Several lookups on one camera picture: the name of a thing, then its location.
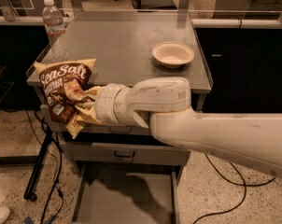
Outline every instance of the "bottle cap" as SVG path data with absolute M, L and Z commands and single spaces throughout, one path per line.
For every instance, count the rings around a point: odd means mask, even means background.
M 53 6 L 54 0 L 44 0 L 45 6 Z

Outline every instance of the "black cabinet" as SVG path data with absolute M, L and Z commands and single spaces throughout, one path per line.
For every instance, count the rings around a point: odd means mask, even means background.
M 12 83 L 0 103 L 9 110 L 38 108 L 39 99 L 26 83 L 26 71 L 49 43 L 43 26 L 0 26 L 0 66 L 5 67 L 2 82 Z
M 196 31 L 214 79 L 205 112 L 282 112 L 282 30 Z

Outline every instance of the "drawer handle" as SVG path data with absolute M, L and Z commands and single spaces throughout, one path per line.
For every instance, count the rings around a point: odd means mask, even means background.
M 114 155 L 115 155 L 115 157 L 118 157 L 118 158 L 133 158 L 134 157 L 134 151 L 133 151 L 132 154 L 124 154 L 124 153 L 121 154 L 118 150 L 115 150 Z

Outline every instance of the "plastic water bottle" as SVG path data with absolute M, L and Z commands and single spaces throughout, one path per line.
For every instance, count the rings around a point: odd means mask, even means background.
M 67 60 L 70 57 L 70 51 L 63 22 L 63 14 L 54 5 L 53 0 L 44 0 L 44 3 L 45 8 L 42 12 L 42 17 L 49 38 L 53 60 Z

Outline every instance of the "cart drawer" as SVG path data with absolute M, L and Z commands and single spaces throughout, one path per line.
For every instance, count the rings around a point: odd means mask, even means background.
M 59 133 L 61 147 L 71 161 L 130 162 L 185 166 L 190 152 L 170 147 L 148 135 L 81 133 L 76 141 Z
M 86 162 L 82 172 L 70 223 L 179 223 L 170 166 Z

